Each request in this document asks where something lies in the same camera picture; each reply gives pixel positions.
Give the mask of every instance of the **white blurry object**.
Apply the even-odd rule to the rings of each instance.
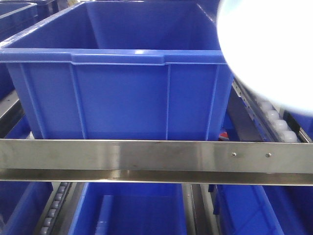
[[[264,113],[266,113],[268,110],[272,110],[273,109],[272,104],[270,102],[268,102],[268,101],[263,101],[259,105],[260,105],[261,110]]]
[[[270,123],[274,123],[275,120],[279,119],[279,113],[276,110],[268,110],[266,111],[266,117]]]
[[[273,127],[278,133],[288,130],[288,125],[285,120],[275,120],[273,122]]]
[[[283,142],[297,142],[297,135],[293,131],[283,131],[279,136]]]
[[[221,0],[217,31],[229,67],[244,84],[313,116],[312,9],[312,0]]]

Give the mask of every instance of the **bin rim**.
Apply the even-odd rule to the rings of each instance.
[[[21,8],[18,8],[16,10],[10,11],[8,13],[5,13],[3,15],[0,15],[0,20],[6,18],[8,16],[14,15],[17,12],[24,11],[24,10],[29,9],[31,7],[35,7],[37,5],[36,3],[31,3],[31,2],[2,2],[0,0],[0,5],[3,5],[3,4],[6,4],[6,5],[12,5],[12,4],[13,5],[24,5],[24,6]]]

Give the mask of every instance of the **blue plastic crate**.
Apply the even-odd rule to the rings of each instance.
[[[216,140],[233,76],[204,9],[85,2],[3,44],[35,138]]]
[[[214,212],[223,235],[284,235],[262,186],[218,185]]]
[[[0,3],[0,42],[37,22],[36,4]],[[10,74],[0,64],[0,99],[14,89]]]
[[[41,21],[59,10],[64,9],[64,5],[67,0],[0,0],[0,2],[33,2],[37,4],[38,20]]]
[[[181,185],[86,183],[69,235],[89,234],[186,235]]]
[[[51,183],[0,182],[1,235],[32,234],[51,192]]]
[[[285,235],[313,234],[313,187],[270,187],[264,190]]]
[[[293,118],[298,122],[302,129],[313,139],[313,117],[291,113]]]

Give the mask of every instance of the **stainless steel bar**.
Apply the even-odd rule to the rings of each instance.
[[[313,174],[160,170],[136,171],[8,169],[0,171],[0,180],[313,186]]]
[[[193,214],[194,214],[196,234],[197,235],[210,235],[212,234],[212,232],[211,232],[211,228],[209,228],[209,223],[206,219],[200,185],[192,184],[191,193],[192,193],[192,201],[193,201]]]
[[[181,184],[182,198],[186,217],[186,229],[188,235],[197,235],[194,219],[194,205],[192,200],[191,184]]]
[[[0,169],[313,173],[313,144],[0,140]]]
[[[313,184],[313,144],[0,140],[1,180]]]

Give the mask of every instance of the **storage rack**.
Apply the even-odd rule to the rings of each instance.
[[[5,137],[23,118],[15,92],[1,101],[0,112],[0,123],[7,127],[1,133]],[[235,80],[227,118],[233,124],[237,142],[1,139],[0,179],[81,182],[71,188],[71,200],[65,200],[67,191],[60,200],[60,208],[69,204],[64,209],[65,220],[61,209],[53,220],[45,211],[41,229],[46,233],[42,234],[69,229],[83,182],[184,183],[188,233],[209,234],[214,228],[203,223],[209,208],[203,201],[207,189],[202,189],[208,184],[313,185],[312,141],[286,111],[282,113],[289,117],[301,143],[263,142],[264,138],[277,141],[277,137],[249,91]]]

